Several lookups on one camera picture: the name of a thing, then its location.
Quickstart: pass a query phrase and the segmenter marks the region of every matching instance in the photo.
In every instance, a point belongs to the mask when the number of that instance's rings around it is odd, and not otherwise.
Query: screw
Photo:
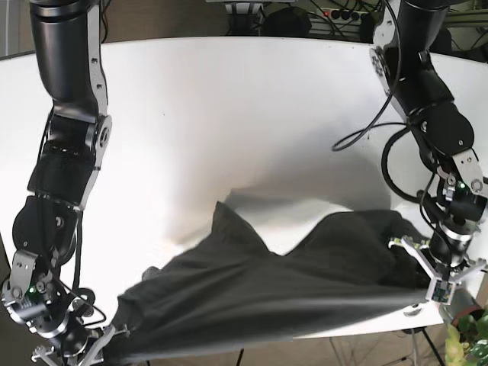
[[[108,127],[105,127],[100,134],[100,147],[104,147],[108,140]]]
[[[479,193],[483,189],[483,183],[479,179],[474,179],[471,182],[471,188],[473,189],[474,192]]]
[[[39,292],[41,292],[42,294],[44,292],[46,292],[46,284],[44,284],[44,282],[42,281],[39,281],[36,283],[36,290],[38,290]]]
[[[63,218],[56,216],[56,227],[62,228],[63,226],[64,226]]]
[[[14,299],[20,300],[22,298],[22,290],[20,287],[12,288],[11,294],[14,297]]]
[[[448,185],[455,185],[456,184],[456,178],[453,175],[448,176]]]

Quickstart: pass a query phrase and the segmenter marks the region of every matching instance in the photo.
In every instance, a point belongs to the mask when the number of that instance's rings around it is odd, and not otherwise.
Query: white table
[[[250,37],[103,47],[114,129],[85,211],[81,283],[95,291],[109,319],[117,295],[147,267],[163,266],[205,235],[216,201],[231,190],[266,197],[259,210],[241,200],[240,212],[279,253],[324,214],[344,207],[396,208],[429,234],[418,207],[391,197],[380,175],[381,150],[397,128],[383,127],[351,149],[330,151],[338,138],[369,123],[384,102],[368,48]],[[433,61],[474,126],[488,174],[488,67],[446,56]],[[12,223],[27,196],[51,100],[34,56],[2,61],[0,80],[0,231],[11,259]],[[388,108],[381,120],[400,118]],[[390,161],[391,175],[405,191],[425,187],[429,173],[411,136],[398,142]],[[486,232],[474,240],[472,257],[488,258],[485,238]],[[63,267],[69,283],[72,262]],[[481,278],[469,279],[472,294]],[[400,311],[321,335],[440,322],[429,305],[414,318]]]

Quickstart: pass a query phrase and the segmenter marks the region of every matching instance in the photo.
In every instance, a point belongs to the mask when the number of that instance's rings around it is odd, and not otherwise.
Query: power strip
[[[362,22],[362,18],[368,14],[367,11],[349,11],[349,10],[339,10],[339,9],[331,9],[331,8],[321,8],[322,13],[319,10],[316,11],[316,14],[321,17],[329,18],[331,21],[334,22],[335,25],[343,25],[343,24],[350,24],[350,25],[360,25]]]
[[[328,18],[347,37],[357,38],[362,18],[368,14],[366,11],[343,11],[339,9],[321,8],[322,13],[317,10],[315,14],[321,18]],[[329,35],[333,32],[332,27],[323,19],[310,17],[312,22],[312,34]]]

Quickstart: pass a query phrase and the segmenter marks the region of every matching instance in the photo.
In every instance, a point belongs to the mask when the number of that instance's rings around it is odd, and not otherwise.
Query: green leaf
[[[485,364],[488,364],[488,357],[483,357],[478,360],[477,366],[484,366]]]
[[[482,316],[476,322],[476,329],[483,338],[488,338],[488,315]]]
[[[459,334],[459,331],[456,329],[455,326],[448,324],[448,334],[449,334],[449,339],[453,339],[459,342],[461,335]]]
[[[460,332],[468,332],[471,328],[476,326],[476,320],[471,314],[462,316],[457,322],[457,328]]]
[[[488,341],[481,339],[471,348],[471,354],[476,358],[485,358],[488,356]]]
[[[459,341],[453,338],[447,338],[445,340],[445,355],[446,355],[446,359],[450,361],[463,360],[464,359],[463,345]]]

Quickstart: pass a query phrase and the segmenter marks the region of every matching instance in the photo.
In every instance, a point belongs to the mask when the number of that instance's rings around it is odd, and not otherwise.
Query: black object
[[[266,37],[306,37],[310,29],[312,23],[307,12],[292,6],[268,15],[262,33]]]
[[[119,297],[112,323],[130,336],[107,346],[108,364],[229,352],[421,303],[426,276],[403,249],[387,248],[403,235],[421,239],[394,211],[335,213],[279,256],[218,204],[206,239]]]
[[[239,357],[237,358],[236,366],[241,366],[242,355],[244,355],[244,348],[239,352]]]

